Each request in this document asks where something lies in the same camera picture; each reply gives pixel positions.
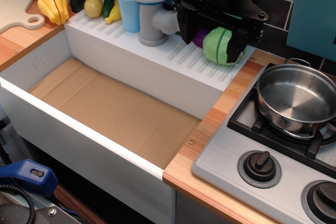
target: pot handle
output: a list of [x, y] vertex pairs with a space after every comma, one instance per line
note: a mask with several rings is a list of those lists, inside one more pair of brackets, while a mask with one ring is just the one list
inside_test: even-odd
[[314, 127], [314, 130], [313, 130], [313, 134], [312, 134], [311, 136], [300, 136], [300, 135], [295, 135], [295, 134], [293, 134], [293, 133], [287, 131], [287, 130], [286, 130], [286, 127], [285, 127], [285, 122], [284, 122], [283, 120], [284, 120], [283, 118], [279, 118], [279, 121], [280, 121], [281, 124], [282, 124], [282, 130], [283, 130], [284, 132], [286, 132], [287, 134], [293, 136], [293, 137], [301, 138], [301, 139], [302, 139], [302, 138], [303, 138], [303, 139], [310, 139], [310, 138], [315, 137], [315, 135], [316, 135], [316, 124], [314, 124], [314, 126], [313, 126], [313, 127]]
[[295, 60], [302, 61], [302, 62], [306, 63], [306, 64], [308, 65], [308, 67], [311, 67], [311, 64], [310, 64], [309, 62], [307, 62], [307, 61], [305, 61], [305, 60], [302, 60], [302, 59], [299, 59], [299, 58], [288, 58], [288, 59], [285, 60], [285, 64], [286, 64], [287, 61], [289, 61], [289, 60], [291, 60], [291, 61], [295, 61]]

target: teal container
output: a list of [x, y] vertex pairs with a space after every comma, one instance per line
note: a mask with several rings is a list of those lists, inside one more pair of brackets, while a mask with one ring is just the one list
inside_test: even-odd
[[336, 0], [294, 0], [287, 45], [336, 61]]

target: black burner grate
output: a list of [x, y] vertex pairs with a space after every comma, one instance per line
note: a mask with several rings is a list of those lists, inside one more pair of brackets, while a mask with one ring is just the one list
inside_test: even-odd
[[[318, 132], [317, 135], [309, 141], [300, 140], [275, 129], [274, 126], [270, 125], [259, 112], [259, 116], [252, 127], [238, 121], [239, 116], [246, 109], [247, 105], [251, 102], [255, 103], [257, 95], [258, 91], [255, 84], [229, 119], [227, 126], [273, 150], [291, 157], [330, 177], [336, 178], [336, 167], [315, 158], [321, 145], [327, 145], [336, 141], [336, 133], [323, 139], [322, 134]], [[333, 120], [331, 124], [335, 125], [336, 120]]]

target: blue cup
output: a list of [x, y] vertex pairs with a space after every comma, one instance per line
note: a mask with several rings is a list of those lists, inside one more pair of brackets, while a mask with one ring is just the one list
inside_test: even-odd
[[124, 29], [131, 33], [140, 31], [140, 5], [135, 0], [118, 0]]

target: green toy vegetable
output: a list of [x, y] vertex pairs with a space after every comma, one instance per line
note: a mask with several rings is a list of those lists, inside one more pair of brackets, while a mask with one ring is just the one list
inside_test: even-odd
[[104, 0], [103, 11], [102, 11], [104, 18], [107, 18], [110, 16], [110, 12], [113, 7], [114, 7], [114, 0]]
[[221, 65], [234, 65], [241, 60], [245, 50], [240, 53], [238, 59], [234, 63], [227, 62], [227, 45], [232, 37], [232, 32], [223, 27], [217, 27], [207, 34], [203, 40], [203, 54], [205, 58]]

